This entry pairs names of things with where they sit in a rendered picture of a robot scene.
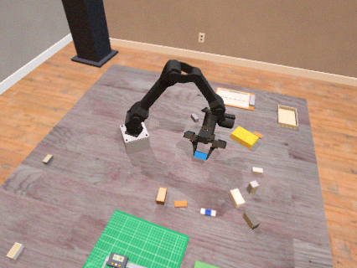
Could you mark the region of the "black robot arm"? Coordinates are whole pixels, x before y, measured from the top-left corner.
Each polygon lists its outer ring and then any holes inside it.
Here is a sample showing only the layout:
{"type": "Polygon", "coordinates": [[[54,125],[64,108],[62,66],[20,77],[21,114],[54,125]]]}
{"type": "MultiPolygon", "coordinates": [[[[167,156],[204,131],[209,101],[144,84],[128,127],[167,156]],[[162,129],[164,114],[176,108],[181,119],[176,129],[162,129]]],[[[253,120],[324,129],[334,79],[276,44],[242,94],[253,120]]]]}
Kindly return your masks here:
{"type": "MultiPolygon", "coordinates": [[[[210,110],[205,107],[202,112],[205,112],[203,123],[216,126],[222,126],[231,129],[235,123],[235,115],[225,113],[224,100],[216,94],[211,88],[206,78],[201,73],[200,68],[193,67],[184,62],[178,62],[176,59],[170,59],[163,68],[162,74],[149,92],[142,98],[142,100],[132,105],[131,109],[127,111],[125,127],[125,134],[138,137],[141,134],[144,122],[149,115],[149,108],[157,100],[157,98],[169,87],[176,83],[194,82],[208,101],[210,110]],[[182,74],[183,71],[186,75],[182,74]],[[192,74],[191,74],[192,73],[192,74]],[[224,118],[225,115],[225,118],[224,118]]],[[[206,131],[201,127],[199,131],[197,142],[208,144],[213,142],[215,134],[211,134],[212,129],[206,131]]]]}

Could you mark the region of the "green rectangular block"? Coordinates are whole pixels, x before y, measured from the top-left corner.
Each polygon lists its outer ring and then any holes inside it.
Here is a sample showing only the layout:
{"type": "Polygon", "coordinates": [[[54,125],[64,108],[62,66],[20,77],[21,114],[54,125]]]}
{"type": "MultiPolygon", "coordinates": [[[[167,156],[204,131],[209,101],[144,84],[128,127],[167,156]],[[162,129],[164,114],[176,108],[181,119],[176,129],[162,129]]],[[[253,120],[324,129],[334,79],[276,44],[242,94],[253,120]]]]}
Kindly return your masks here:
{"type": "Polygon", "coordinates": [[[220,268],[220,267],[196,260],[194,263],[194,268],[220,268]]]}

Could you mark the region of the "yellow sponge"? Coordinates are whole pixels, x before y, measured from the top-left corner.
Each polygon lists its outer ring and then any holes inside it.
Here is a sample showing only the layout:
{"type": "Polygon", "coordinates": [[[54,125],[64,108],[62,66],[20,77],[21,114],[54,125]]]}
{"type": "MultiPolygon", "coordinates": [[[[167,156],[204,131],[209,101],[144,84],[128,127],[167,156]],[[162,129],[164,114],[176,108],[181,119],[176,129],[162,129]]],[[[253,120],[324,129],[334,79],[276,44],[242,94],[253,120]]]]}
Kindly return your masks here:
{"type": "Polygon", "coordinates": [[[240,126],[231,133],[230,137],[249,149],[253,147],[259,138],[240,126]]]}

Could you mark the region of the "green cutting mat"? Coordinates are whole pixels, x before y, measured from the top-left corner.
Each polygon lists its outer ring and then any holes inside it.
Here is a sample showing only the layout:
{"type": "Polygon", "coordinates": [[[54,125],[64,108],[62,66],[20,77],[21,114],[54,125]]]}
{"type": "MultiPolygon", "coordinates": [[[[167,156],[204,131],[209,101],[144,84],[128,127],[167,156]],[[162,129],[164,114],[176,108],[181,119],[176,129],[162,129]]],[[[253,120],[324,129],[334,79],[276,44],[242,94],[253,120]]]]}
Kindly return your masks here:
{"type": "Polygon", "coordinates": [[[101,268],[111,252],[147,268],[180,268],[189,236],[115,210],[82,268],[101,268]]]}

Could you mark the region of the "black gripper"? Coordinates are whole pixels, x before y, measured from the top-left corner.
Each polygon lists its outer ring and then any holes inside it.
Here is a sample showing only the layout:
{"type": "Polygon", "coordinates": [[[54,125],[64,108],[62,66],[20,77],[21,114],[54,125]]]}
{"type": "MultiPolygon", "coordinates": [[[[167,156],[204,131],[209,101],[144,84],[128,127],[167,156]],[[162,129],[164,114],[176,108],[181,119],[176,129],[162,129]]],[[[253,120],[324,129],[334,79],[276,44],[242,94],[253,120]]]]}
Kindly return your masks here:
{"type": "MultiPolygon", "coordinates": [[[[215,131],[215,126],[212,126],[212,125],[209,125],[209,124],[206,124],[206,123],[203,123],[202,127],[204,127],[204,129],[206,131],[208,131],[209,129],[212,129],[212,133],[214,134],[214,131],[215,131]]],[[[186,131],[184,133],[184,137],[185,138],[188,138],[190,139],[190,141],[192,142],[193,144],[193,150],[194,150],[194,154],[195,154],[195,151],[197,149],[197,145],[198,145],[198,142],[197,142],[197,138],[198,138],[198,135],[195,135],[195,132],[192,132],[192,131],[186,131]],[[196,143],[196,144],[195,144],[196,143]],[[196,148],[195,148],[196,147],[196,148]]],[[[218,140],[218,143],[216,140],[214,140],[213,142],[209,142],[209,143],[212,143],[212,146],[210,147],[210,150],[209,150],[209,153],[207,155],[207,158],[206,160],[209,158],[210,154],[214,151],[214,149],[216,148],[223,148],[225,149],[225,146],[226,146],[226,141],[223,141],[223,140],[218,140]],[[217,144],[216,144],[217,143],[217,144]]]]}

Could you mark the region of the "blue block with black label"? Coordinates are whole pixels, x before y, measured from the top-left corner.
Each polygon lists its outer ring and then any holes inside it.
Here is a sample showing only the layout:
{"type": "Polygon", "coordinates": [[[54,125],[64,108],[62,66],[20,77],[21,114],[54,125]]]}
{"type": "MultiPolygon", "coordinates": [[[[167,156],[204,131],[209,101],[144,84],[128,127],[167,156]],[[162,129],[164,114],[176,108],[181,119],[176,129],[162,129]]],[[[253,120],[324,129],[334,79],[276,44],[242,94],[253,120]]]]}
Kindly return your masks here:
{"type": "Polygon", "coordinates": [[[200,151],[195,151],[194,156],[200,159],[206,160],[208,153],[200,152],[200,151]]]}

